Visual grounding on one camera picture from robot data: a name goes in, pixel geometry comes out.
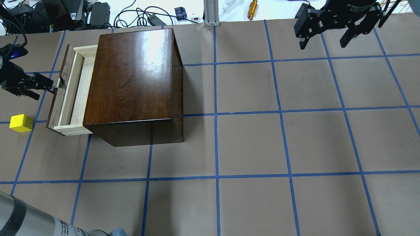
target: wooden drawer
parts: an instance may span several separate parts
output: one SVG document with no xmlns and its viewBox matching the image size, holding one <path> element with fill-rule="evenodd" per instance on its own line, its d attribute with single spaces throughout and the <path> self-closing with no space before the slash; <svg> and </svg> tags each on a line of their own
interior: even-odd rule
<svg viewBox="0 0 420 236">
<path fill-rule="evenodd" d="M 172 29 L 67 47 L 47 127 L 115 147 L 183 142 L 182 61 Z"/>
</svg>

